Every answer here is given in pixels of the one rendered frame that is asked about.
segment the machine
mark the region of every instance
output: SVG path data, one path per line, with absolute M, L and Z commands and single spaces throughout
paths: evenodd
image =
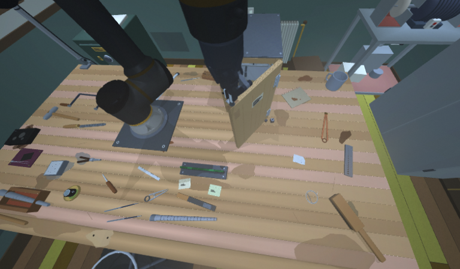
M 54 1 L 118 61 L 128 78 L 105 84 L 96 96 L 98 106 L 129 125 L 138 138 L 160 130 L 167 116 L 152 103 L 173 83 L 166 65 L 146 56 L 99 0 Z M 252 84 L 244 78 L 241 68 L 247 0 L 179 1 L 209 72 L 229 104 L 234 105 Z M 0 8 L 13 8 L 18 3 L 19 0 L 0 0 Z

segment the hammer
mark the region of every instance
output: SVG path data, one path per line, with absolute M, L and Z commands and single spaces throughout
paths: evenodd
M 64 115 L 64 114 L 59 114 L 59 113 L 55 113 L 56 111 L 58 110 L 57 106 L 51 108 L 50 111 L 48 111 L 47 114 L 45 114 L 45 116 L 43 116 L 43 119 L 44 120 L 48 120 L 51 116 L 59 116 L 59 117 L 62 117 L 62 118 L 68 118 L 68 119 L 73 119 L 73 120 L 80 120 L 79 118 L 77 117 L 73 117 L 73 116 L 68 116 L 68 115 Z

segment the yellow pipe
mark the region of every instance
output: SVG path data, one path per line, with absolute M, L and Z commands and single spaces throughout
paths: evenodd
M 305 25 L 307 24 L 307 21 L 304 20 L 304 23 L 301 25 L 302 26 L 302 31 L 300 32 L 299 40 L 297 41 L 297 45 L 295 46 L 294 54 L 292 55 L 292 58 L 294 58 L 295 53 L 297 51 L 297 47 L 299 46 L 300 38 L 302 37 L 302 34 L 304 33 Z

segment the wooden tabletop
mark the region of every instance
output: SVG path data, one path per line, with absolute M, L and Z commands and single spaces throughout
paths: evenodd
M 29 221 L 18 225 L 0 220 L 0 229 L 218 268 L 370 268 L 378 262 L 375 256 L 328 199 L 340 193 L 384 254 L 386 262 L 378 268 L 418 268 L 349 80 L 331 92 L 325 88 L 327 72 L 282 71 L 268 117 L 275 122 L 262 124 L 238 149 L 219 85 L 201 78 L 182 81 L 201 77 L 206 69 L 169 69 L 180 75 L 161 99 L 184 105 L 167 152 L 112 147 L 123 123 L 102 109 L 94 110 L 94 97 L 81 96 L 70 108 L 59 106 L 78 93 L 97 93 L 110 80 L 126 79 L 122 67 L 73 70 L 24 124 L 41 129 L 27 146 L 43 150 L 35 164 L 9 166 L 18 150 L 12 146 L 0 150 L 0 189 L 47 190 L 51 206 L 36 213 L 0 210 Z M 282 94 L 298 87 L 311 100 L 291 108 Z M 63 128 L 75 122 L 54 116 L 43 119 L 54 106 L 62 114 L 79 117 L 80 124 L 107 125 Z M 328 112 L 327 143 L 321 141 L 324 112 Z M 352 135 L 342 144 L 343 131 Z M 345 144 L 353 146 L 351 178 L 343 173 Z M 77 164 L 80 152 L 102 160 Z M 294 163 L 294 154 L 305 157 L 305 165 Z M 59 160 L 74 165 L 59 179 L 46 179 L 49 163 Z M 191 188 L 179 190 L 178 181 L 188 178 L 179 174 L 182 162 L 228 166 L 228 178 L 190 177 Z M 117 194 L 109 190 L 102 173 Z M 208 195 L 210 184 L 222 187 L 220 197 Z M 73 185 L 81 187 L 81 194 L 66 202 L 62 194 Z M 144 202 L 146 195 L 164 189 L 169 190 Z M 317 192 L 316 204 L 307 202 L 309 190 Z M 177 198 L 179 192 L 215 205 L 216 211 Z M 135 202 L 139 204 L 104 212 Z M 151 214 L 217 221 L 151 222 Z M 107 223 L 138 215 L 142 216 Z

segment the gray mug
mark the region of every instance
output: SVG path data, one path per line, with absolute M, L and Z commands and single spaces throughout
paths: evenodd
M 328 73 L 326 75 L 326 88 L 330 91 L 339 90 L 340 87 L 347 81 L 348 75 L 343 71 L 334 71 L 333 73 Z

